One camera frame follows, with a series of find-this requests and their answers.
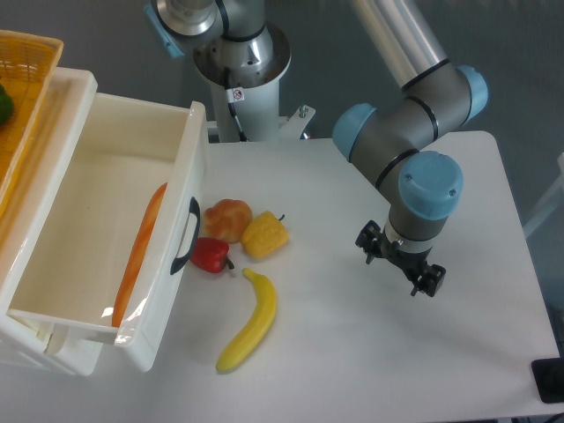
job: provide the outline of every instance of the orange carrot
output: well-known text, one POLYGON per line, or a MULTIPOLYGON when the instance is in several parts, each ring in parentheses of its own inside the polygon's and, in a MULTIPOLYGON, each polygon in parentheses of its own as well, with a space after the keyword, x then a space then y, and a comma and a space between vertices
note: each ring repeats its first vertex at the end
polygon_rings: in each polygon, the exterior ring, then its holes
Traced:
POLYGON ((141 227, 139 228, 139 232, 137 233, 137 237, 133 243, 130 260, 127 262, 125 272, 123 273, 122 284, 120 285, 120 289, 115 297, 112 326, 115 326, 116 328, 119 328, 122 324, 125 309, 127 308, 128 302, 130 302, 133 286, 135 286, 139 270, 141 269, 141 264, 145 258, 145 251, 147 250, 147 245, 149 245, 152 229, 155 226, 155 221, 157 220, 157 215, 159 214, 160 204, 162 203, 162 198, 165 195, 166 189, 167 185, 164 183, 152 195, 151 201, 147 205, 147 210, 145 211, 143 220, 141 221, 141 227))

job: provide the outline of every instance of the black object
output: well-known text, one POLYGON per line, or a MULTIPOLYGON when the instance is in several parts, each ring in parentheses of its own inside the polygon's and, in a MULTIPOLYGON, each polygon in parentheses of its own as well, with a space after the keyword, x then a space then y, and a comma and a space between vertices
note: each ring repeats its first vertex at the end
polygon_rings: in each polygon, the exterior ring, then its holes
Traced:
MULTIPOLYGON (((194 233, 192 234, 192 241, 190 243, 190 248, 188 249, 188 252, 184 256, 174 258, 173 263, 170 266, 171 275, 174 275, 176 272, 180 271, 184 267, 184 265, 188 262, 188 260, 190 260, 190 257, 194 252, 194 248, 196 247, 197 235, 200 232, 201 213, 200 213, 200 204, 198 204, 197 200, 194 197, 190 199, 188 216, 190 214, 193 214, 196 219, 196 228, 194 229, 194 233)), ((180 241, 179 248, 182 246, 182 241, 184 239, 184 236, 186 235, 186 227, 188 226, 188 222, 189 221, 186 220, 186 226, 184 227, 184 235, 182 236, 182 239, 180 241)))
POLYGON ((421 291, 433 297, 442 286, 447 272, 443 267, 427 264, 427 256, 431 249, 422 253, 406 253, 399 249, 397 241, 390 242, 380 227, 370 220, 360 231, 355 244, 367 254, 367 264, 376 258, 385 258, 413 283, 412 296, 421 291))
POLYGON ((538 394, 543 403, 564 402, 564 359, 542 359, 531 363, 538 394))

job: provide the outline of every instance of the metal bracket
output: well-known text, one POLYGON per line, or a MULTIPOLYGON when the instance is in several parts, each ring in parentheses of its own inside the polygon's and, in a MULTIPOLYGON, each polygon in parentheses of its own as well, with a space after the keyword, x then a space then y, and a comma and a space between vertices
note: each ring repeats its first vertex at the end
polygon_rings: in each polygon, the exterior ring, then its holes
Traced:
POLYGON ((315 109, 307 106, 302 105, 300 106, 296 112, 288 119, 282 127, 280 128, 279 132, 279 139, 280 141, 290 141, 294 139, 302 138, 306 127, 311 121, 311 118, 315 115, 315 109))

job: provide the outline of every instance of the white plastic drawer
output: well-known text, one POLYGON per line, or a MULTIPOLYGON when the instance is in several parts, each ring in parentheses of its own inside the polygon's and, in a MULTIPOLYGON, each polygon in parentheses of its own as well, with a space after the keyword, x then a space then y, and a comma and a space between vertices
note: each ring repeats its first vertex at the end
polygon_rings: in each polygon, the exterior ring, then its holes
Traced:
POLYGON ((205 109, 96 94, 8 315, 53 333, 114 344, 151 368, 199 225, 205 109), (120 328, 113 306, 153 192, 167 183, 120 328))

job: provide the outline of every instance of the toy banana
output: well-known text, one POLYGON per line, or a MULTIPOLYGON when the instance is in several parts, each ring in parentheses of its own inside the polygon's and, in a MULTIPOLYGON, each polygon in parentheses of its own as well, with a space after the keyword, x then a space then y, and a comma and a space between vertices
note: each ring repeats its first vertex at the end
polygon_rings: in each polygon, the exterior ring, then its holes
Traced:
POLYGON ((255 311, 243 329, 220 354, 215 365, 219 372, 232 370, 241 364, 264 337, 276 315, 276 290, 271 280, 249 268, 243 269, 243 276, 255 288, 255 311))

